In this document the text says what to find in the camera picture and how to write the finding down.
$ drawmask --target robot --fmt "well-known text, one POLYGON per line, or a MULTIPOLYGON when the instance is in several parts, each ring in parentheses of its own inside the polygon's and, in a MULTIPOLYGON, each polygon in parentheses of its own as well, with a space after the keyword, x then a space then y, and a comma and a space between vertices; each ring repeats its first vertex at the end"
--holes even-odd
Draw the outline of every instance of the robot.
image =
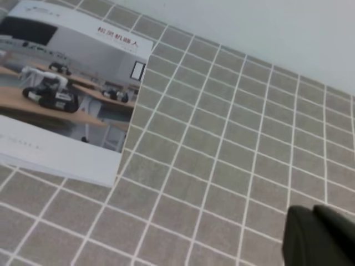
POLYGON ((111 100, 121 101, 122 103, 127 103, 129 100, 128 94, 123 91, 115 91, 113 89, 108 89, 101 91, 101 93, 102 95, 111 100))
POLYGON ((52 62, 48 68, 50 70, 56 71, 60 74, 64 74, 67 76, 70 76, 72 74, 72 72, 69 71, 69 68, 66 65, 63 65, 61 63, 52 62))
POLYGON ((29 75, 40 77, 42 80, 36 86, 23 89, 22 95, 24 97, 33 100, 44 108, 71 113, 79 109, 78 97, 67 89, 68 79, 61 75, 43 72, 29 66, 21 70, 19 77, 20 79, 25 79, 29 75))

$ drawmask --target wooden table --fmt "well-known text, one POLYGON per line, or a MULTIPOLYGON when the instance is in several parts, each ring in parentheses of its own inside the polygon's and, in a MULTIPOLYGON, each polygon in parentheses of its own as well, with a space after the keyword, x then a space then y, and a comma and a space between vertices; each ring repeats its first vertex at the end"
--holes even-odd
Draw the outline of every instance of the wooden table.
POLYGON ((18 73, 16 73, 15 71, 12 71, 12 70, 5 68, 3 66, 0 66, 0 74, 18 76, 18 73))
POLYGON ((96 84, 88 79, 82 78, 81 76, 75 76, 75 75, 68 76, 63 73, 58 73, 54 70, 51 70, 49 67, 47 67, 45 65, 35 63, 35 62, 28 62, 28 64, 35 67, 35 68, 38 68, 39 70, 42 70, 42 71, 47 71, 47 72, 52 72, 52 73, 62 75, 63 77, 67 78, 69 81, 71 81, 73 83, 81 83, 81 84, 85 84, 87 86, 92 86, 92 87, 99 88, 99 89, 103 88, 101 85, 96 84))
POLYGON ((0 108, 15 109, 23 112, 67 120, 79 124, 106 126, 105 123, 80 110, 71 114, 68 112, 43 108, 31 100, 26 99, 22 95, 22 90, 19 88, 0 86, 0 108))

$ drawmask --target tiled floor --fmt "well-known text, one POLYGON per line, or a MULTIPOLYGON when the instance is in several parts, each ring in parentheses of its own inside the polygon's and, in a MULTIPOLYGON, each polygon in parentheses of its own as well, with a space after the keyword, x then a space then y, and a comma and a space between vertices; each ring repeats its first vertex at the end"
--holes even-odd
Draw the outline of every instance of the tiled floor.
POLYGON ((0 168, 1 264, 276 266, 289 205, 355 221, 350 95, 110 3, 49 2, 155 48, 112 190, 0 168))

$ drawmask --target booklet cover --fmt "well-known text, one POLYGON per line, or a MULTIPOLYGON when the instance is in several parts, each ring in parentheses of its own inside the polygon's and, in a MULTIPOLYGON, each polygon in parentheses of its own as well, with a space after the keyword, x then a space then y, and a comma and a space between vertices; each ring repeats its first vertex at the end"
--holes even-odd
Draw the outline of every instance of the booklet cover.
POLYGON ((112 186, 150 40, 55 4, 0 22, 0 160, 112 186))

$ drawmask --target white robot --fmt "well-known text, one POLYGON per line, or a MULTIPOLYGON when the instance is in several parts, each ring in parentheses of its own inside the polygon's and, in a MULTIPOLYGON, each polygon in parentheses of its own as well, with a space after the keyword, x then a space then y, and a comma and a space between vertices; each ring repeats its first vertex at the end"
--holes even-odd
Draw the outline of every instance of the white robot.
POLYGON ((32 79, 32 84, 37 79, 41 79, 37 85, 27 87, 22 91, 24 97, 37 102, 40 106, 64 112, 76 112, 79 109, 78 97, 67 89, 67 78, 30 66, 25 66, 21 70, 19 78, 24 82, 32 79))

